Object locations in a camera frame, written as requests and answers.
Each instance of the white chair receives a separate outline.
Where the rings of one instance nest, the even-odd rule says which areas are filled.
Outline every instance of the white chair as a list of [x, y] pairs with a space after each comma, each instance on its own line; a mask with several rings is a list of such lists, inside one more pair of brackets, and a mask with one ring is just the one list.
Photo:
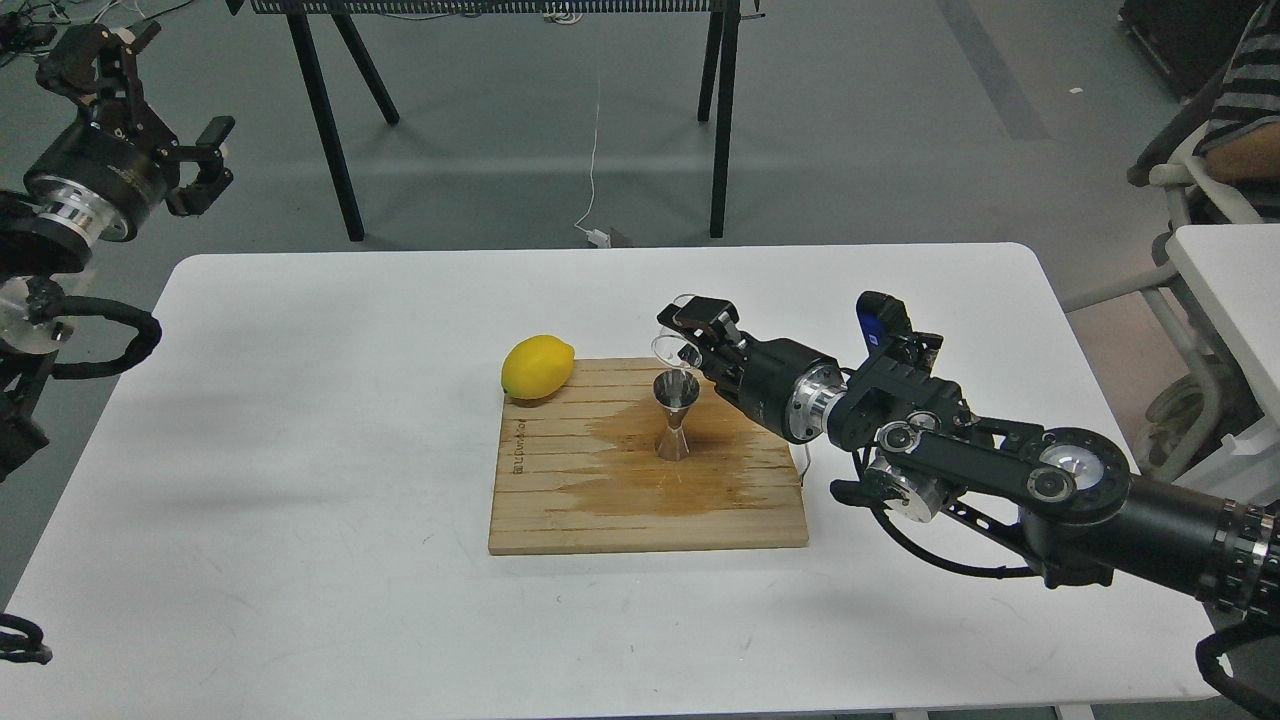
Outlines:
[[[1132, 184], [1151, 184], [1165, 191], [1170, 231], [1192, 224], [1192, 209], [1198, 202], [1211, 202], [1233, 224], [1262, 222], [1240, 192], [1211, 178], [1204, 159], [1194, 154], [1204, 137], [1203, 119], [1208, 117], [1220, 87], [1221, 73], [1183, 108], [1129, 170]], [[1188, 127], [1194, 129], [1188, 133]], [[1169, 145], [1179, 136], [1180, 142], [1169, 151]], [[1152, 159], [1162, 152], [1167, 152], [1167, 159], [1153, 163]], [[1164, 233], [1155, 241], [1152, 255], [1157, 266], [1153, 269], [1061, 302], [1062, 310], [1071, 313], [1130, 292], [1142, 293], [1190, 369], [1188, 377], [1171, 384], [1151, 404], [1146, 413], [1147, 424], [1134, 442], [1139, 470], [1164, 482], [1179, 478], [1198, 455], [1203, 455], [1203, 448], [1221, 439], [1224, 428], [1228, 428], [1226, 432], [1240, 432], [1257, 413], [1248, 383], [1230, 351], [1217, 338], [1212, 323], [1164, 254], [1164, 242], [1170, 234]], [[1166, 287], [1183, 306], [1192, 328], [1165, 299], [1162, 288]]]

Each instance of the striped shirt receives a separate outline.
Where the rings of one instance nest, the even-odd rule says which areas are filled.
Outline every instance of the striped shirt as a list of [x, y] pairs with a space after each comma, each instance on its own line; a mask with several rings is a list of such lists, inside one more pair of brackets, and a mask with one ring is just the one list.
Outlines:
[[[1244, 137], [1254, 129], [1280, 122], [1280, 0], [1266, 0], [1249, 20], [1231, 64], [1222, 78], [1222, 91], [1210, 113], [1198, 155]], [[1240, 195], [1268, 222], [1280, 222], [1280, 178], [1233, 183]]]

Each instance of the person's arm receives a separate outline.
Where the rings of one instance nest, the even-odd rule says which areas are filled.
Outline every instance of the person's arm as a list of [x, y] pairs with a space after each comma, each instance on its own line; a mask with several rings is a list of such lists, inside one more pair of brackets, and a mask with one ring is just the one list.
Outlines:
[[1280, 178], [1280, 123], [1265, 124], [1206, 151], [1204, 165], [1217, 182]]

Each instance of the lemon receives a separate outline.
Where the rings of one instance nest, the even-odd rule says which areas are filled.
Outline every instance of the lemon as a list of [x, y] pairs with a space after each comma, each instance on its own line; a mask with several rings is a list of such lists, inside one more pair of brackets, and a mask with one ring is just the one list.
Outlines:
[[534, 336], [503, 360], [502, 391], [517, 400], [539, 400], [559, 389], [572, 372], [573, 346], [556, 336]]

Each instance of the metal jigger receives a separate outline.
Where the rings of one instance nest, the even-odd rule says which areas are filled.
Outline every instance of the metal jigger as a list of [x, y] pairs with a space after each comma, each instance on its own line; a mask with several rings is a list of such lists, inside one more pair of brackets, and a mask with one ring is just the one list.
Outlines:
[[689, 370], [667, 370], [654, 378], [653, 396], [667, 413], [667, 427], [654, 443], [658, 457], [671, 461], [689, 457], [684, 423], [689, 409], [698, 400], [698, 378]]

